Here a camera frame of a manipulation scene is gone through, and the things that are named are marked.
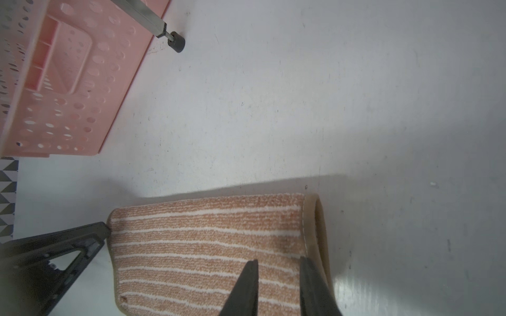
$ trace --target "black rubber foot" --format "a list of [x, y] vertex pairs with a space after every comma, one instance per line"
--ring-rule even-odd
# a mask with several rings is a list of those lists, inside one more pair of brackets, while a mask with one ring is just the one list
[[168, 45], [173, 48], [177, 53], [180, 53], [183, 48], [185, 47], [185, 38], [181, 35], [177, 34], [176, 32], [171, 33], [172, 37], [174, 38], [174, 41], [168, 41]]

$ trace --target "metal rod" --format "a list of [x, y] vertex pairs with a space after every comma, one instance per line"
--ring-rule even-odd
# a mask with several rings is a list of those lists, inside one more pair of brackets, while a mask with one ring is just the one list
[[156, 37], [167, 36], [170, 41], [174, 41], [174, 38], [166, 31], [167, 24], [141, 0], [111, 1]]

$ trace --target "striped rug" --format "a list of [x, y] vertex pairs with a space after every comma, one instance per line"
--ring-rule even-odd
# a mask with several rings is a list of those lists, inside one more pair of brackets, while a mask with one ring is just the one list
[[245, 263], [259, 261], [259, 315], [300, 315], [299, 257], [329, 282], [317, 195], [185, 200], [114, 210], [115, 299], [129, 316], [218, 315]]

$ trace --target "geometric patterned surface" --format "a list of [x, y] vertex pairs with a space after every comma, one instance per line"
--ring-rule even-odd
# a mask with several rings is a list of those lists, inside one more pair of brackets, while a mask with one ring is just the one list
[[19, 160], [0, 159], [0, 244], [12, 240]]

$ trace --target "black stand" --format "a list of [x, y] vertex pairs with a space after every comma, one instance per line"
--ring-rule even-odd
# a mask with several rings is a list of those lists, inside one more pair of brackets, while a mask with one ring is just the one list
[[[0, 246], [0, 306], [5, 316], [48, 315], [110, 235], [103, 223], [28, 237]], [[79, 255], [65, 270], [49, 260]]]

